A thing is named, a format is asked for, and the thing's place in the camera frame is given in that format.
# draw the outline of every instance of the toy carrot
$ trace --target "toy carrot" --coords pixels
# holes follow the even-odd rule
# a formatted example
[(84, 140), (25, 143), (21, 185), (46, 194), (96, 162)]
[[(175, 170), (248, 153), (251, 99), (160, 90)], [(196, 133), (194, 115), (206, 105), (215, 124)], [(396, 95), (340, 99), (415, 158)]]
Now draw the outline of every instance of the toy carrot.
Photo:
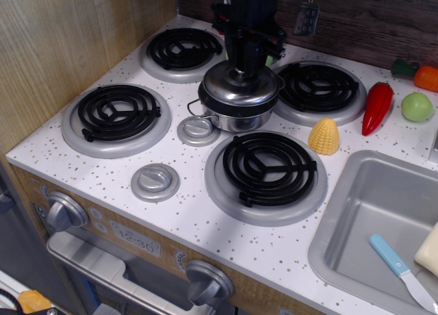
[(413, 77), (413, 83), (420, 88), (438, 92), (438, 69), (421, 66), (419, 69), (398, 58), (391, 69), (392, 75)]

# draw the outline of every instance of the wooden backsplash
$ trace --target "wooden backsplash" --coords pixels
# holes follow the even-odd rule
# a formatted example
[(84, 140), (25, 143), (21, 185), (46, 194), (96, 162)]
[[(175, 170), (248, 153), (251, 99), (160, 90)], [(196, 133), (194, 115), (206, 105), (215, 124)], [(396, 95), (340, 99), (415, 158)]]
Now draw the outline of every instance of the wooden backsplash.
[[(211, 21), (210, 5), (223, 0), (179, 0), (182, 15)], [(438, 0), (315, 0), (316, 34), (292, 36), (298, 6), (279, 0), (276, 21), (286, 43), (390, 68), (396, 58), (438, 68)]]

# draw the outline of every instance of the white speckled countertop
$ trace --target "white speckled countertop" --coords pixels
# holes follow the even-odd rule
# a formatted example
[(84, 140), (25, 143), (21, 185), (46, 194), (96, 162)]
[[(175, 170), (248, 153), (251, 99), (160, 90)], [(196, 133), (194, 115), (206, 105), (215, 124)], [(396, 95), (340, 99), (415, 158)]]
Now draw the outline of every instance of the white speckled countertop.
[[(209, 23), (178, 16), (174, 18), (173, 27), (175, 20), (181, 27), (216, 33)], [(274, 63), (273, 68), (301, 60), (329, 62), (351, 71), (367, 90), (378, 81), (390, 83), (395, 92), (394, 107), (384, 125), (368, 137), (361, 135), (362, 116), (339, 127), (339, 150), (330, 156), (320, 156), (328, 173), (328, 193), (314, 214), (293, 225), (258, 227), (226, 215), (214, 205), (204, 187), (203, 167), (209, 153), (231, 134), (222, 132), (218, 141), (200, 148), (184, 145), (177, 137), (178, 124), (189, 116), (187, 103), (197, 98), (198, 84), (170, 84), (150, 77), (140, 67), (139, 50), (130, 53), (90, 88), (128, 83), (157, 91), (167, 100), (172, 114), (169, 132), (161, 142), (143, 153), (115, 160), (81, 155), (64, 142), (61, 111), (10, 151), (9, 162), (327, 314), (389, 314), (322, 281), (310, 268), (307, 250), (350, 154), (371, 149), (437, 170), (438, 165), (429, 162), (428, 155), (438, 128), (438, 115), (425, 122), (410, 122), (402, 116), (400, 103), (409, 93), (421, 91), (437, 107), (438, 95), (420, 90), (412, 81), (394, 79), (387, 70), (286, 45), (285, 57)], [(201, 108), (194, 106), (194, 111), (201, 113)], [(311, 131), (276, 114), (262, 129), (283, 132), (303, 142), (307, 142)], [(180, 176), (179, 191), (167, 201), (144, 203), (131, 193), (132, 175), (150, 163), (168, 164)]]

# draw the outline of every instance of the sink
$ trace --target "sink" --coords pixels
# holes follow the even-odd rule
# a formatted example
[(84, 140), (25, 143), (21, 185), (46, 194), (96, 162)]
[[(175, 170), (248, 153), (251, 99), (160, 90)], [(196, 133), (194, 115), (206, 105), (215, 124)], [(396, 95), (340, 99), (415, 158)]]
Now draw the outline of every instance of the sink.
[(384, 237), (438, 300), (438, 277), (413, 259), (436, 222), (437, 172), (358, 151), (348, 158), (335, 186), (309, 247), (309, 263), (328, 284), (390, 312), (427, 315), (368, 239)]

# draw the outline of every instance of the oven door handle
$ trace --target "oven door handle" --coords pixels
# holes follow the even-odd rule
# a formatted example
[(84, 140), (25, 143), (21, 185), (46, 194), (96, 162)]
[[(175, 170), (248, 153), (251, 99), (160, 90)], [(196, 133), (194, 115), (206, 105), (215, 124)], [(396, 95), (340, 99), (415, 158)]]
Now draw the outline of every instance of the oven door handle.
[(121, 259), (65, 231), (54, 233), (47, 250), (61, 263), (126, 299), (159, 315), (214, 315), (210, 305), (183, 310), (141, 286), (125, 279), (126, 264)]

